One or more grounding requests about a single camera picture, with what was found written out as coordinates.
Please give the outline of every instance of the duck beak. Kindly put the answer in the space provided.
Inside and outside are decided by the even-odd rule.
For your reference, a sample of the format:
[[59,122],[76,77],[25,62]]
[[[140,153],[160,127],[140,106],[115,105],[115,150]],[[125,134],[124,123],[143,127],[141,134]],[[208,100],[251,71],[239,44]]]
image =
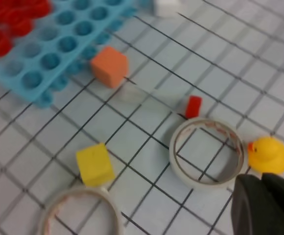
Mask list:
[[253,142],[250,142],[250,143],[248,144],[248,150],[251,151],[251,152],[254,151]]

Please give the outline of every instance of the white tape roll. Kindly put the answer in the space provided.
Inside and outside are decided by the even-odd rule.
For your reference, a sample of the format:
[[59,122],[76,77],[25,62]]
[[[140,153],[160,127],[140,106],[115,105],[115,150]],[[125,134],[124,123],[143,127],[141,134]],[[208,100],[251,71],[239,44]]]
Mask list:
[[[196,128],[212,128],[217,132],[225,135],[227,138],[232,140],[235,145],[237,152],[237,167],[230,177],[214,183],[200,182],[191,177],[186,171],[180,166],[177,157],[176,145],[180,140],[184,140],[192,133]],[[222,188],[227,187],[234,182],[237,175],[245,173],[247,169],[246,151],[242,139],[237,134],[235,128],[217,119],[208,118],[192,118],[181,124],[172,135],[169,145],[169,160],[175,174],[189,187],[191,188]]]
[[115,203],[111,199],[107,190],[98,189],[98,188],[86,188],[86,187],[75,187],[68,189],[59,195],[57,195],[50,205],[46,208],[44,214],[42,215],[38,227],[38,235],[50,235],[49,222],[59,212],[59,208],[70,198],[78,197],[81,195],[89,195],[99,198],[100,200],[107,203],[111,208],[111,213],[113,214],[114,219],[114,229],[115,232],[113,235],[123,235],[123,225],[121,221],[121,214],[118,211]]

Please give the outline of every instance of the white grid surface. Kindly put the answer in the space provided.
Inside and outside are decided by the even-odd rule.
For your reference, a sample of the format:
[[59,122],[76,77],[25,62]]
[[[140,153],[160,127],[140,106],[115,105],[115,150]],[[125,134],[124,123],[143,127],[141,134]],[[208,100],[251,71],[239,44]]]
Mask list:
[[[188,0],[185,6],[171,20],[139,13],[113,35],[111,45],[130,62],[115,90],[85,71],[40,110],[0,87],[0,235],[33,234],[49,197],[80,184],[75,152],[98,142],[106,143],[117,173],[108,189],[127,235],[233,234],[233,186],[192,190],[169,166],[169,138],[184,118],[147,96],[145,106],[122,102],[119,91],[133,81],[178,94],[162,100],[173,109],[199,95],[203,116],[235,125],[246,141],[268,134],[284,141],[284,0]],[[186,144],[179,157],[198,179],[219,180],[231,147],[204,131],[192,138],[214,141],[213,148],[195,148],[208,157],[192,162]],[[58,219],[58,234],[90,234],[99,209],[85,208],[73,221]]]

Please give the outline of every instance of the blue silicone mold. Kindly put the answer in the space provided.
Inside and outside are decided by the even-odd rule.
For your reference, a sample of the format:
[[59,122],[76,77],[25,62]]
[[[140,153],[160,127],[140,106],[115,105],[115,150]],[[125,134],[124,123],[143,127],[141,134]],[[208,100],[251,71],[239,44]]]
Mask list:
[[64,89],[70,74],[135,14],[134,0],[53,0],[52,13],[35,21],[34,30],[14,40],[0,58],[0,84],[29,102],[48,107],[52,91]]

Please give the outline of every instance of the rubber duck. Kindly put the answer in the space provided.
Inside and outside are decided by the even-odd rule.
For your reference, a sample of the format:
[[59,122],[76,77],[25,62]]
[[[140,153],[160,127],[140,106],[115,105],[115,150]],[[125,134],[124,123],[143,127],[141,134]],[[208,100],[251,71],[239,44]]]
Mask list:
[[261,173],[284,172],[284,143],[271,136],[248,144],[249,166]]

